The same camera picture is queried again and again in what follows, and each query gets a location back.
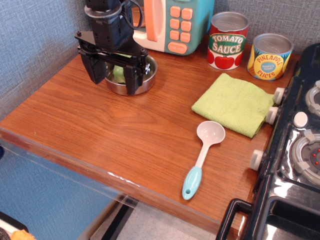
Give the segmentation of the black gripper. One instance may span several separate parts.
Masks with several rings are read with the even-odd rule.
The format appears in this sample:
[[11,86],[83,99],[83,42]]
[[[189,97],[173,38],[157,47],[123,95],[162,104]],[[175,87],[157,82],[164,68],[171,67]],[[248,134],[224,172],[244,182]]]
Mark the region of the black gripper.
[[78,50],[82,63],[93,83],[98,85],[107,76],[106,63],[124,68],[129,96],[143,84],[148,73],[148,51],[133,38],[132,18],[125,14],[113,17],[91,17],[91,31],[77,31]]

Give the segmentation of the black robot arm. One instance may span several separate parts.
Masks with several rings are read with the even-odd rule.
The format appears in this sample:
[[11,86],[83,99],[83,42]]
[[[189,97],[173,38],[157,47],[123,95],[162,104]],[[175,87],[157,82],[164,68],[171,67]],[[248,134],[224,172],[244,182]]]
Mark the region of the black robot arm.
[[122,67],[129,96],[142,86],[144,76],[150,71],[148,51],[133,38],[144,17],[140,16],[134,26],[132,6],[142,10],[135,0],[87,0],[84,11],[89,17],[91,30],[75,34],[90,79],[99,84],[107,76],[106,64]]

